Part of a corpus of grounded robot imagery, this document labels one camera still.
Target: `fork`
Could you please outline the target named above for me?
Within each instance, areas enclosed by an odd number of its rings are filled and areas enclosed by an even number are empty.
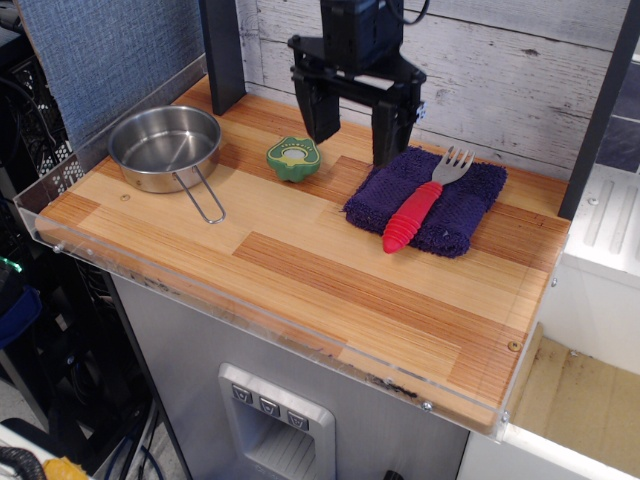
[[[460,149],[453,155],[451,152],[453,147],[449,147],[438,163],[431,181],[420,185],[387,223],[382,234],[382,248],[386,253],[395,253],[411,241],[435,201],[442,195],[443,186],[460,179],[476,158],[476,153],[471,152],[471,157],[467,160],[469,150],[460,159]]]

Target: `stainless steel pot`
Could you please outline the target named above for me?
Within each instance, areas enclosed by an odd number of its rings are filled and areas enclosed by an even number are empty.
[[[197,108],[168,105],[137,113],[118,124],[109,136],[108,150],[125,179],[145,192],[171,193],[183,189],[208,223],[226,217],[206,178],[220,156],[220,125]],[[203,182],[220,209],[210,220],[189,188]]]

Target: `screw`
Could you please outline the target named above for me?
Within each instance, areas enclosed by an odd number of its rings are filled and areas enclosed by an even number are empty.
[[[515,340],[509,342],[507,344],[507,347],[509,347],[509,350],[511,350],[512,352],[519,352],[520,350],[522,350],[522,344],[520,342],[516,342]]]

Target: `white wooden backdrop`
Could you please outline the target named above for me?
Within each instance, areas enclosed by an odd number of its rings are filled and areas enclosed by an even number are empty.
[[[296,104],[294,34],[322,34],[320,0],[237,0],[249,92]],[[407,0],[413,18],[422,0]],[[432,0],[402,54],[428,76],[413,138],[568,179],[628,0]],[[370,125],[344,101],[342,118]]]

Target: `green toy pepper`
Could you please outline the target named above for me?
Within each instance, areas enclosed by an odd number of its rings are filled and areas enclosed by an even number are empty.
[[[285,137],[267,152],[267,163],[280,180],[301,182],[320,168],[320,152],[310,138]]]

